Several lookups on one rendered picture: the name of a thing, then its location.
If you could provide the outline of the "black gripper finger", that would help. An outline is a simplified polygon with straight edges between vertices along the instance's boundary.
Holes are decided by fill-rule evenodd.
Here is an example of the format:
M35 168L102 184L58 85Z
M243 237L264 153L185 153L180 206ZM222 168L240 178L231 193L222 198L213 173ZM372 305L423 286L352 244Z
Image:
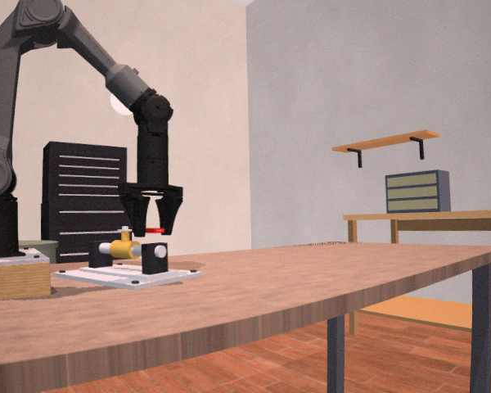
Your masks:
M182 202L183 197L176 194L168 194L161 199L155 199L160 217L160 228L164 228L164 233L161 235L172 234L174 220Z
M142 192L130 192L130 194L120 197L120 201L130 219L135 237L146 236L146 213L150 199L149 196L143 196Z

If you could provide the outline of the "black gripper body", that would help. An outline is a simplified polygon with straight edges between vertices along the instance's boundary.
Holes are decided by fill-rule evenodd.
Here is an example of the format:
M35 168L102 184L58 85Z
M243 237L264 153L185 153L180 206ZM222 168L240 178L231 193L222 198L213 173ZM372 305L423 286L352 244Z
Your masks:
M183 197L183 187L169 185L169 161L164 159L137 160L137 182L118 183L118 194L124 195L130 192L143 192L142 195L145 196L166 197L168 194L176 194L178 197Z

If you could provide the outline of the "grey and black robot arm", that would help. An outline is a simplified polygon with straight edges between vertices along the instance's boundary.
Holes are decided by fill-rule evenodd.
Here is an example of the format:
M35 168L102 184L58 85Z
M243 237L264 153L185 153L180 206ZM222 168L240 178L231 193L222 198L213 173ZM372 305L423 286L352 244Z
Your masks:
M137 160L169 160L167 123L173 109L167 98L156 94L135 68L117 64L72 10L66 5L64 10L61 0L20 0L0 25L0 258L26 256L19 251L18 201L12 195L17 184L12 137L20 58L55 43L59 49L73 48L101 73L106 88L133 113Z

